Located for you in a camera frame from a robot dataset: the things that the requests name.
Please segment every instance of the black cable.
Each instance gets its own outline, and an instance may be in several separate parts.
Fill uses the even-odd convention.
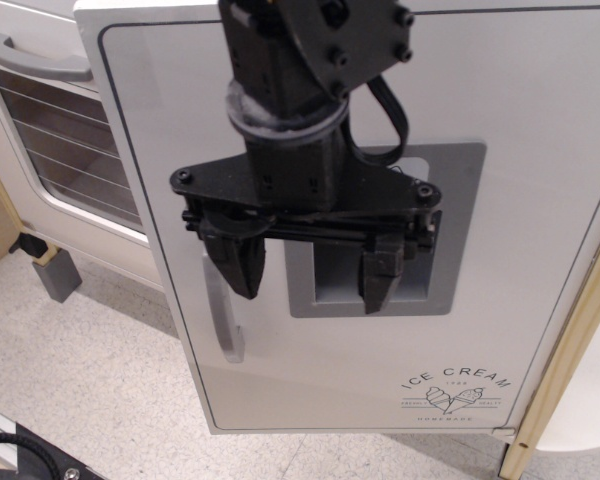
[[[409,136],[409,120],[407,119],[407,115],[404,113],[400,102],[398,102],[398,99],[384,81],[382,75],[378,75],[373,80],[369,81],[367,86],[376,100],[378,100],[378,103],[380,103],[380,106],[382,106],[389,116],[389,120],[391,120],[393,127],[398,133],[400,143],[397,147],[384,153],[372,154],[363,151],[353,140],[349,117],[342,123],[342,133],[347,147],[357,160],[374,167],[388,167],[402,157],[404,147],[407,144],[407,137]]]
[[[26,448],[44,462],[49,470],[49,473],[51,474],[51,480],[61,480],[58,465],[51,454],[49,454],[49,452],[47,452],[39,443],[34,442],[30,438],[23,435],[17,435],[14,433],[0,433],[0,443],[9,443]]]

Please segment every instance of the tile floor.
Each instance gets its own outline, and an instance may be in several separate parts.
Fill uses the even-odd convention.
[[[212,437],[164,296],[74,259],[64,304],[22,252],[0,261],[0,412],[111,480],[497,478],[485,435]],[[536,455],[523,478],[600,480],[600,452]]]

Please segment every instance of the white appliance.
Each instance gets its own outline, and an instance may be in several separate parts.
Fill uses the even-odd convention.
[[[25,3],[0,2],[0,180],[29,233],[161,289],[73,2]]]
[[[449,248],[384,316],[307,245],[267,241],[252,301],[205,268],[168,179],[244,151],[212,3],[75,10],[211,431],[515,432],[600,243],[600,2],[409,2],[414,58],[387,79]],[[352,120],[394,141],[364,92]]]

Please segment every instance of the recessed handle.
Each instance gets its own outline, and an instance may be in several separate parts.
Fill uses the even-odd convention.
[[[93,78],[89,61],[71,55],[62,60],[50,60],[13,48],[8,35],[0,33],[0,65],[14,72],[48,80],[88,82]]]
[[[207,251],[202,254],[204,279],[207,284],[209,307],[213,317],[218,343],[225,358],[230,363],[242,363],[244,360],[244,338],[240,327],[236,325],[229,298],[229,286],[216,266],[209,258]]]

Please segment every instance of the bolt head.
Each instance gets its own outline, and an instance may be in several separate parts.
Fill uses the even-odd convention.
[[[349,92],[347,92],[347,88],[342,83],[336,83],[331,88],[331,94],[336,97],[339,102],[344,102],[349,98]]]
[[[420,200],[428,200],[433,195],[433,188],[429,185],[420,185],[417,194]]]
[[[411,27],[415,21],[415,15],[411,13],[408,8],[401,8],[398,10],[398,13],[396,14],[396,22],[398,22],[401,27]]]
[[[331,63],[340,70],[349,63],[349,55],[339,48],[334,48],[329,55],[329,60],[331,60]]]
[[[409,46],[403,44],[396,48],[395,55],[402,63],[407,63],[413,57],[413,50],[409,50]]]
[[[193,180],[191,172],[189,172],[187,169],[180,170],[176,176],[178,177],[179,183],[191,183]]]
[[[66,472],[64,472],[64,480],[79,480],[80,478],[80,470],[77,468],[70,468]]]

